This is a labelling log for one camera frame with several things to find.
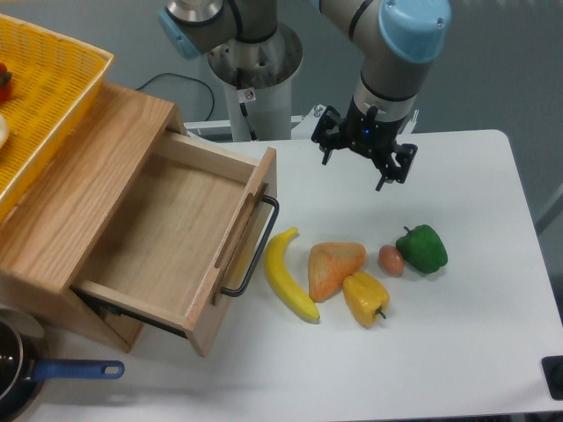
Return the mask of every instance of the pepper stem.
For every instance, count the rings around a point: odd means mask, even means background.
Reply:
[[[2,86],[7,85],[10,82],[10,79],[11,79],[11,73],[10,72],[4,73],[4,75],[2,76]]]
[[[383,318],[383,319],[387,319],[387,316],[385,315],[384,310],[383,310],[383,308],[382,308],[381,306],[376,309],[375,314],[376,314],[376,315],[381,315],[381,318]]]

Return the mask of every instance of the black cable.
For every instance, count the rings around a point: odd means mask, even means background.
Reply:
[[[258,136],[256,136],[256,132],[254,132],[254,128],[252,127],[252,124],[248,119],[248,110],[246,110],[246,104],[238,103],[238,105],[240,106],[240,112],[243,114],[243,117],[245,118],[246,121],[246,126],[248,127],[248,131],[250,132],[250,139],[252,139],[253,141],[257,141]]]
[[[181,77],[182,79],[186,79],[187,81],[197,82],[198,84],[205,86],[208,89],[209,93],[211,94],[211,110],[209,110],[208,116],[205,118],[204,121],[209,120],[209,118],[211,117],[211,114],[213,114],[213,111],[215,110],[215,94],[213,93],[213,90],[211,89],[211,87],[208,84],[206,84],[202,80],[197,79],[195,77],[185,76],[185,75],[180,75],[178,73],[170,73],[170,72],[159,73],[158,75],[153,76],[147,82],[142,84],[140,87],[136,88],[135,91],[140,91],[140,90],[146,88],[147,85],[149,85],[150,83],[154,82],[155,80],[159,79],[162,76]]]
[[[358,25],[358,21],[360,20],[360,17],[362,16],[362,14],[365,12],[365,10],[373,3],[373,0],[364,0],[364,2],[362,4],[360,4],[360,7],[358,7],[358,10],[355,11],[354,16],[352,17],[352,20],[350,21],[350,27],[348,28],[348,38],[353,40],[354,39],[354,30],[355,30],[355,26]]]

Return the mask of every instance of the blue pan handle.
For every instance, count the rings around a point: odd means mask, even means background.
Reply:
[[[30,380],[40,382],[50,378],[87,378],[116,380],[125,372],[118,360],[43,359],[35,361]]]

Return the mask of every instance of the egg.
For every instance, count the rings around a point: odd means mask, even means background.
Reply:
[[[393,277],[399,277],[405,269],[405,259],[401,252],[390,244],[379,250],[379,265]]]

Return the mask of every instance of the frying pan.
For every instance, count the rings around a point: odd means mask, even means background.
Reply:
[[[118,360],[41,359],[28,338],[0,317],[0,419],[23,406],[37,382],[51,378],[115,380],[124,372]]]

